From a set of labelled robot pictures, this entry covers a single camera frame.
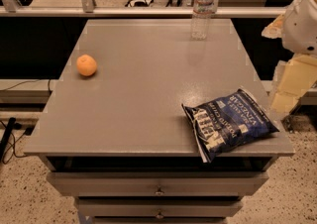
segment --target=speckled floor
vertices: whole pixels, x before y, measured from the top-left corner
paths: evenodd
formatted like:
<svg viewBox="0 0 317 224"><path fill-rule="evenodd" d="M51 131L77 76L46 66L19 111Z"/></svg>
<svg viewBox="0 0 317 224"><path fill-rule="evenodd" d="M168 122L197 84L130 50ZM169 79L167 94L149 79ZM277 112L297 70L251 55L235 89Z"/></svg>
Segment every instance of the speckled floor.
<svg viewBox="0 0 317 224"><path fill-rule="evenodd" d="M307 115L298 115L293 121L295 133L289 138L296 154L277 160L268 171L269 180L255 195L243 198L244 207L229 218L230 224L317 223L315 121ZM18 138L23 132L14 134ZM27 141L25 136L17 144L17 155L23 153ZM0 165L0 224L79 223L73 199L61 197L47 183L48 172L36 157L13 157Z"/></svg>

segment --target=drawer handle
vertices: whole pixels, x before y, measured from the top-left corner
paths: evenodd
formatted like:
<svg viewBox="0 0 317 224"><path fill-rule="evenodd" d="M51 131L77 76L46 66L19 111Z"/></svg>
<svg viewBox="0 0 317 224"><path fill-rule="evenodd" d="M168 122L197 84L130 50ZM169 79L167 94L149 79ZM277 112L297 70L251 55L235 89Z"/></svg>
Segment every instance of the drawer handle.
<svg viewBox="0 0 317 224"><path fill-rule="evenodd" d="M158 190L156 192L156 196L163 196L164 195L164 191L161 190L160 187L158 187Z"/></svg>
<svg viewBox="0 0 317 224"><path fill-rule="evenodd" d="M164 218L164 215L161 214L160 210L158 211L158 215L156 216L156 219L163 219Z"/></svg>

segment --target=orange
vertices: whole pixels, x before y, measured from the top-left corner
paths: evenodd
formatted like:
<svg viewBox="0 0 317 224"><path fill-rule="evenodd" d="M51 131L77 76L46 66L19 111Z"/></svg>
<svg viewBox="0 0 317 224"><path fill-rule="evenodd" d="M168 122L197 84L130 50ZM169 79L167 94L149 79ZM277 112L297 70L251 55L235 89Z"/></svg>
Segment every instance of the orange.
<svg viewBox="0 0 317 224"><path fill-rule="evenodd" d="M82 55L77 59L78 72L83 76L91 76L97 70L97 62L90 55Z"/></svg>

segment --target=snack bag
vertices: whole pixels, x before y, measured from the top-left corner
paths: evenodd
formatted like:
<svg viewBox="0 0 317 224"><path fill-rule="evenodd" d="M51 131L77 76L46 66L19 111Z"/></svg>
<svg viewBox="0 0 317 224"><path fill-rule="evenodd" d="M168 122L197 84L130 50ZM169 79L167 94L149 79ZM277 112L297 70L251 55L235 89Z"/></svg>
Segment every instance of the snack bag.
<svg viewBox="0 0 317 224"><path fill-rule="evenodd" d="M217 154L278 132L251 93L244 89L191 108L182 105L194 129L203 162Z"/></svg>

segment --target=drawer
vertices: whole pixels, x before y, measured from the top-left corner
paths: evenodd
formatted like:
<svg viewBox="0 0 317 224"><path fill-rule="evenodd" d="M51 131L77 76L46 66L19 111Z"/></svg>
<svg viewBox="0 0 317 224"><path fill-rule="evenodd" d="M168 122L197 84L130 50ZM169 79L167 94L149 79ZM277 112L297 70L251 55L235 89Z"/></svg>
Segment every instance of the drawer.
<svg viewBox="0 0 317 224"><path fill-rule="evenodd" d="M227 224L226 218L93 218L94 224Z"/></svg>
<svg viewBox="0 0 317 224"><path fill-rule="evenodd" d="M48 181L67 196L244 196L266 172L52 172Z"/></svg>
<svg viewBox="0 0 317 224"><path fill-rule="evenodd" d="M78 211L85 216L103 217L232 217L241 208L241 201L214 200L208 197L177 198L76 198Z"/></svg>

